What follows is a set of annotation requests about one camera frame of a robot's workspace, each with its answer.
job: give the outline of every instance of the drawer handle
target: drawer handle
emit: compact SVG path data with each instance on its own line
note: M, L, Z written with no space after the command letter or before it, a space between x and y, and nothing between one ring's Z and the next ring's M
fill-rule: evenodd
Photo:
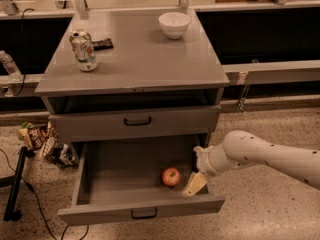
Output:
M154 214L152 215L147 215L147 216L135 216L134 215L134 211L131 210L131 218L133 220L145 220L145 219L153 219L155 217L157 217L158 215L158 209L157 208L154 208Z
M149 116L146 121L141 120L128 120L127 118L123 119L123 123L126 126L141 126L141 125L148 125L151 124L152 118Z

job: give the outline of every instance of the black pole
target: black pole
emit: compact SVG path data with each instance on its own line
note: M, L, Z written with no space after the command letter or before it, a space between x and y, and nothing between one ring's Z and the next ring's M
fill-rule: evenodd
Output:
M17 168L16 168L16 173L13 179L13 183L12 183L12 187L11 187L11 191L10 191L10 195L9 195L9 199L8 199L8 203L7 203L7 208L6 208L6 212L4 214L4 221L9 221L9 220L19 220L21 217L21 212L15 211L14 207L16 205L16 200L17 200L17 196L18 196L18 192L19 192L19 187L20 187L20 181L21 181L21 177L22 177L22 171L23 171L23 167L24 167L24 162L25 162L25 158L26 158L26 154L27 154L27 148L26 147L22 147L20 150L20 155L19 155L19 161L17 164Z

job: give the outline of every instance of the gray cabinet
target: gray cabinet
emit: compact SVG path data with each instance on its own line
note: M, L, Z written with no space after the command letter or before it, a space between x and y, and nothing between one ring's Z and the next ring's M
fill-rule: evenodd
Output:
M193 198L181 192L195 170L193 147L215 130L228 79L195 12L182 11L192 24L179 40L161 32L164 12L75 15L36 89L80 160L71 207L59 211L69 225L212 213L224 202L210 186ZM74 61L75 28L114 42L97 52L92 72ZM171 166L181 173L174 188L161 181Z

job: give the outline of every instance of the soda can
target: soda can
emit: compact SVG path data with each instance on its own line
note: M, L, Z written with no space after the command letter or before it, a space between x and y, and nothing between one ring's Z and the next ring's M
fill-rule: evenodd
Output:
M72 50L82 71L91 71L98 66L94 54L91 36L85 29L78 29L71 33L70 43Z

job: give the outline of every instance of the floor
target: floor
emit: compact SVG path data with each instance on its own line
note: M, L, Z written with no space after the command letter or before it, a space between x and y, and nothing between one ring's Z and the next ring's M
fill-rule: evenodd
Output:
M223 103L223 113L211 144L218 144L231 130L249 131L267 141L320 149L320 96L292 99L249 100L240 113L232 102ZM47 122L47 114L0 115L0 148L15 167L23 145L17 137L22 122ZM59 169L36 155L28 158L24 178L39 196L46 221L56 239L66 224L57 211L71 204L76 168ZM0 177L10 176L0 152ZM138 222L91 225L85 239L320 239L320 191L266 166L228 171L212 181L215 194L226 201L219 213ZM3 216L10 188L0 189ZM37 201L22 182L16 209L19 221L0 223L0 239L53 239L40 215ZM64 239L80 239L86 226L69 228Z

